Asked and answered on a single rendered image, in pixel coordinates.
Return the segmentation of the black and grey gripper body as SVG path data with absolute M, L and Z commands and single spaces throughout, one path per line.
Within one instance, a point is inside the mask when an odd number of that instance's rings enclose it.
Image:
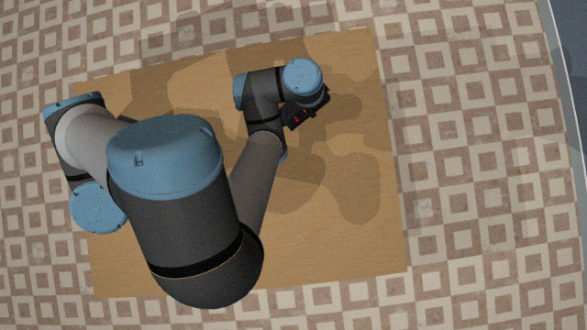
M 318 106 L 320 106 L 322 103 L 324 103 L 324 104 L 325 104 L 325 103 L 327 103 L 327 102 L 330 100 L 330 95 L 329 95 L 329 93 L 327 92 L 327 87 L 326 87 L 326 85 L 325 85 L 325 84 L 324 84 L 324 88 L 325 88 L 325 93 L 324 93 L 324 97 L 323 97 L 322 101 L 321 101 L 321 102 L 320 102 L 318 105 L 315 105 L 315 106 L 312 106 L 312 107 L 305 107 L 305 108 L 304 108 L 304 110 L 305 110 L 305 111 L 306 111 L 306 112 L 307 112 L 309 115 L 310 115 L 312 112 L 314 112 L 314 111 L 316 110 L 316 108 L 317 108 Z

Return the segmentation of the black power strip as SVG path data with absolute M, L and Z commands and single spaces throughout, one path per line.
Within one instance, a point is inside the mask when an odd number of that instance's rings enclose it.
M 323 107 L 325 104 L 321 104 L 320 106 L 318 106 L 315 110 L 318 111 L 321 107 Z M 308 115 L 305 110 L 303 109 L 287 126 L 289 127 L 289 129 L 291 131 L 293 131 L 296 127 L 298 127 L 299 125 L 301 125 L 308 117 L 310 117 L 310 115 Z

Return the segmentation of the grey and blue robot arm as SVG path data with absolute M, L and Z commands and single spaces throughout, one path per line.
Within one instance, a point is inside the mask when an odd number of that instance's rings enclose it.
M 278 164 L 288 156 L 282 127 L 320 103 L 322 78 L 308 58 L 235 76 L 233 99 L 249 139 L 228 177 L 215 131 L 200 116 L 131 125 L 107 119 L 115 117 L 98 91 L 46 106 L 74 222 L 109 234 L 128 219 L 151 275 L 179 303 L 219 309 L 238 302 L 261 273 L 260 229 Z

